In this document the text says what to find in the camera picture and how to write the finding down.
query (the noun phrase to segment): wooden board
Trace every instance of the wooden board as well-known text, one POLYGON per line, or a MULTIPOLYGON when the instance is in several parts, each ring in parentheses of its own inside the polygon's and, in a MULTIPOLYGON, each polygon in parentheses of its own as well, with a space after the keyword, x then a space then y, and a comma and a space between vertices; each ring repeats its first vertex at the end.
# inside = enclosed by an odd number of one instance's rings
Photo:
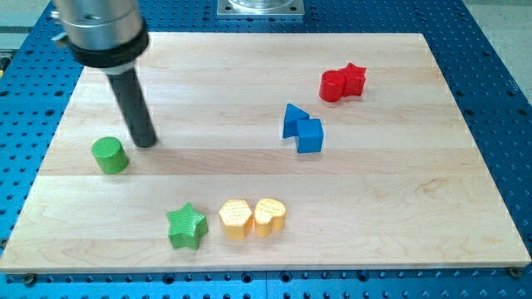
POLYGON ((97 70, 83 71, 7 249, 5 272, 523 266, 530 256, 417 34, 153 33, 138 63, 160 143, 137 149, 97 70), (319 99, 321 74, 367 66, 362 98, 319 99), (282 140, 292 102, 322 119, 321 154, 282 140), (114 135, 131 165, 102 175, 114 135), (226 199, 283 201, 286 228, 229 241, 226 199), (199 251, 165 213, 208 214, 199 251))

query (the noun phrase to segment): blue cube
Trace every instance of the blue cube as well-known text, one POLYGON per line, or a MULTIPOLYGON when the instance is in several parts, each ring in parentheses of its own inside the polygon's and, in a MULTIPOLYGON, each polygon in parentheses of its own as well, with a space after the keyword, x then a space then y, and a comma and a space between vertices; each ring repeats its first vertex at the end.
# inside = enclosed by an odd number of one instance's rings
POLYGON ((310 115, 307 112, 299 109, 297 106, 292 104, 286 105, 286 112, 284 113, 283 138, 296 136, 296 121, 308 120, 309 117, 310 115))
POLYGON ((317 153, 322 151, 323 127, 320 119, 296 121, 298 153, 317 153))

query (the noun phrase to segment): green cylinder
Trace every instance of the green cylinder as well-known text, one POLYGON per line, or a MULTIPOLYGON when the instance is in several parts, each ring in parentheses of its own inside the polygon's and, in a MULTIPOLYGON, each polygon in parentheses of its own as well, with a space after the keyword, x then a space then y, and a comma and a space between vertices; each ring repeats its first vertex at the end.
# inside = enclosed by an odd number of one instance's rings
POLYGON ((115 137, 104 137, 95 142, 92 155, 106 174, 118 174, 129 164, 122 143, 115 137))

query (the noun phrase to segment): green star block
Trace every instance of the green star block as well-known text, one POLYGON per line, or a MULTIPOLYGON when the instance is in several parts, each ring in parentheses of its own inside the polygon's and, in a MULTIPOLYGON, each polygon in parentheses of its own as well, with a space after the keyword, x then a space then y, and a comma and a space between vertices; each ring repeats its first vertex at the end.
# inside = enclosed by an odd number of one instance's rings
POLYGON ((166 217, 170 221, 168 238, 172 247, 198 250, 200 239, 209 231, 205 215, 198 213, 188 203, 181 210, 168 212, 166 217))

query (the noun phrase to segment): blue optical breadboard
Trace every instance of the blue optical breadboard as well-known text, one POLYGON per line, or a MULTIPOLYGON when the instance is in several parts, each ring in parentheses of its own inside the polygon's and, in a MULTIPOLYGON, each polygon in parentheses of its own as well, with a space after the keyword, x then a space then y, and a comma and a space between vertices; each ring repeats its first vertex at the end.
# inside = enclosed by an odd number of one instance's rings
MULTIPOLYGON (((217 20, 211 0, 144 0, 140 6, 157 32, 423 33, 526 247, 532 248, 532 108, 461 1, 305 0, 303 20, 217 20)), ((50 40, 62 31, 49 17, 52 9, 42 14, 0 80, 0 248, 82 70, 68 50, 50 40)), ((0 299, 11 298, 532 298, 532 267, 0 274, 0 299)))

